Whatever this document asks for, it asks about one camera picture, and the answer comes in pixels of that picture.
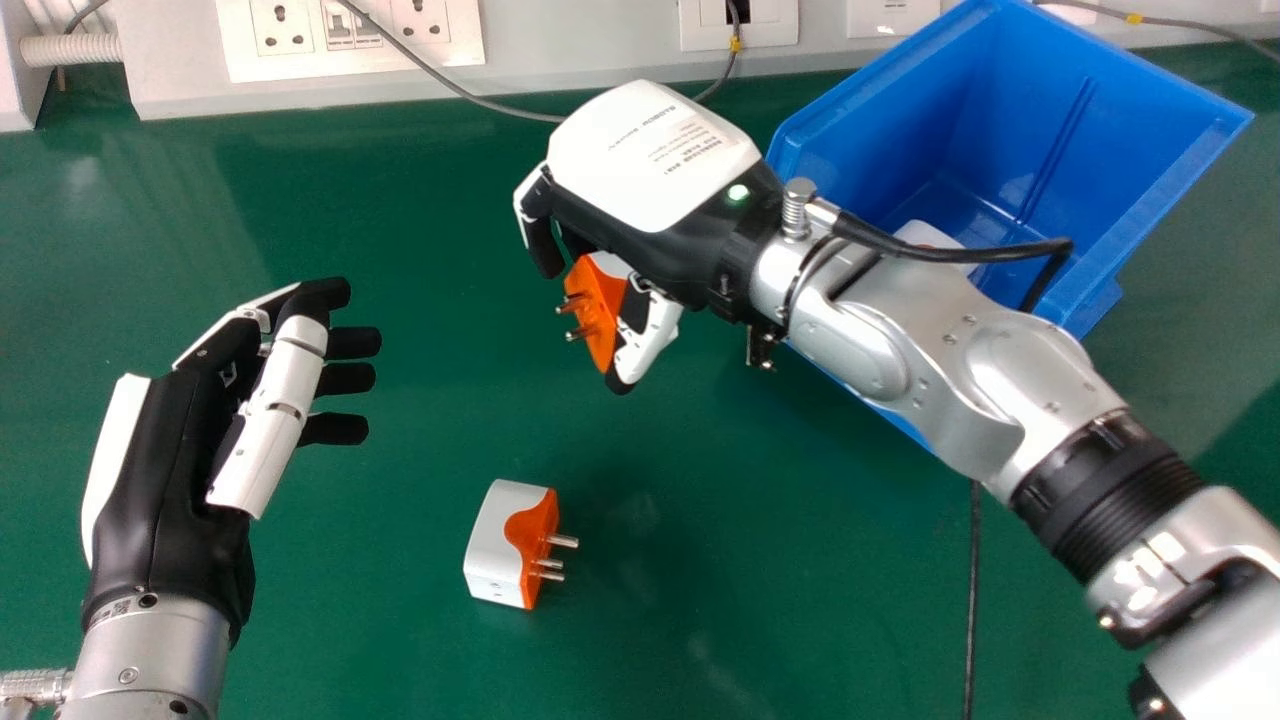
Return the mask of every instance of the robotic hand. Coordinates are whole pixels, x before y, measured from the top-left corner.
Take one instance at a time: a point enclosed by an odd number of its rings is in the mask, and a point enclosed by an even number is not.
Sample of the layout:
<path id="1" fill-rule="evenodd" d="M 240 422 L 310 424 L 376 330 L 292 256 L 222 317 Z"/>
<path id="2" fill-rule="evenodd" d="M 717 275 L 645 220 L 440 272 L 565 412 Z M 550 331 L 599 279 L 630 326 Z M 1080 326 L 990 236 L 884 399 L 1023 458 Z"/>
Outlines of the robotic hand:
<path id="1" fill-rule="evenodd" d="M 91 575 L 74 674 L 0 675 L 0 719 L 211 720 L 253 602 L 250 519 L 296 447 L 358 445 L 364 416 L 310 414 L 366 392 L 375 328 L 329 328 L 343 278 L 294 283 L 227 313 L 157 379 L 127 374 L 102 420 L 81 534 Z M 274 331 L 274 337 L 266 340 Z"/>
<path id="2" fill-rule="evenodd" d="M 645 81 L 564 120 L 515 209 L 544 277 L 561 246 L 572 260 L 557 311 L 616 392 L 681 307 L 746 323 L 759 368 L 790 337 L 1016 512 L 1121 646 L 1153 643 L 1137 716 L 1280 717 L 1280 533 L 1204 487 L 1066 332 L 992 302 L 946 252 L 910 251 L 954 246 L 942 232 L 916 220 L 900 242 L 809 181 L 782 187 L 745 133 Z"/>

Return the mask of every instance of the plug pin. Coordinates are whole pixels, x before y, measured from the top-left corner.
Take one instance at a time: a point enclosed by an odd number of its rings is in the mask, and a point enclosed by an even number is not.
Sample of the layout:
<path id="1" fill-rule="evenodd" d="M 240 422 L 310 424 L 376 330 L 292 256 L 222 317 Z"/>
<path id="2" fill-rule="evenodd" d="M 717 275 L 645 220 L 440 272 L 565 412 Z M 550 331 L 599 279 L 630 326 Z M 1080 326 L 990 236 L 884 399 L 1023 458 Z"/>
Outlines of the plug pin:
<path id="1" fill-rule="evenodd" d="M 577 310 L 582 305 L 586 305 L 586 295 L 581 292 L 575 292 L 573 295 L 566 295 L 564 302 L 556 306 L 557 315 L 567 315 L 573 310 Z"/>
<path id="2" fill-rule="evenodd" d="M 561 547 L 568 547 L 568 548 L 573 548 L 573 550 L 577 548 L 577 538 L 571 537 L 571 536 L 550 534 L 550 536 L 547 536 L 547 542 L 549 542 L 552 544 L 558 544 Z"/>

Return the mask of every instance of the power adapter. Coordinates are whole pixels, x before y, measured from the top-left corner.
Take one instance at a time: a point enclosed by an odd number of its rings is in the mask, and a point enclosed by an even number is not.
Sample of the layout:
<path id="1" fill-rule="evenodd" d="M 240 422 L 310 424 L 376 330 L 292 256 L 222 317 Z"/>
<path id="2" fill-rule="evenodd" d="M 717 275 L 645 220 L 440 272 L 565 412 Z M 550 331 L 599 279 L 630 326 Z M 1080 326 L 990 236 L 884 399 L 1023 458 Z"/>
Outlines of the power adapter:
<path id="1" fill-rule="evenodd" d="M 577 547 L 558 525 L 554 489 L 494 480 L 462 560 L 471 597 L 532 610 L 543 580 L 564 582 L 564 562 L 550 557 L 552 546 Z"/>

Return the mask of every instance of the blue plastic bin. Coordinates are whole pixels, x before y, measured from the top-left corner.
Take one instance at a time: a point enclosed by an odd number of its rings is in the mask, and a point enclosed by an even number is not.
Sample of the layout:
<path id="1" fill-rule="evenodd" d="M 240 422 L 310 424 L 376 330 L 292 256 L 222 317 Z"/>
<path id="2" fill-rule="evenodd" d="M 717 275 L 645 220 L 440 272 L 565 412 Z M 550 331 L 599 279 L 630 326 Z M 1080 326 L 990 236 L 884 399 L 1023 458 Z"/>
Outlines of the blue plastic bin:
<path id="1" fill-rule="evenodd" d="M 1036 314 L 1084 337 L 1120 300 L 1124 261 L 1252 117 L 1025 0 L 970 0 L 782 123 L 768 161 L 890 232 L 1069 236 Z M 1042 263 L 974 278 L 1016 306 Z"/>

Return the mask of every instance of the cable connector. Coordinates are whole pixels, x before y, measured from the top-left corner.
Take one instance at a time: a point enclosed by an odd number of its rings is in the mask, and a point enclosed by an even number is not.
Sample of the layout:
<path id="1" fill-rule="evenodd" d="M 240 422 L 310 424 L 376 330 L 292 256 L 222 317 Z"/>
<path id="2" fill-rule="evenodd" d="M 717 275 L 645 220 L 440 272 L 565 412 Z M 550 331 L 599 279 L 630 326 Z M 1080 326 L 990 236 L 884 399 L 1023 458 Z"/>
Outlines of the cable connector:
<path id="1" fill-rule="evenodd" d="M 543 580 L 564 582 L 564 562 L 550 557 L 552 546 L 577 547 L 558 525 L 554 489 L 494 480 L 462 560 L 471 597 L 532 610 Z"/>

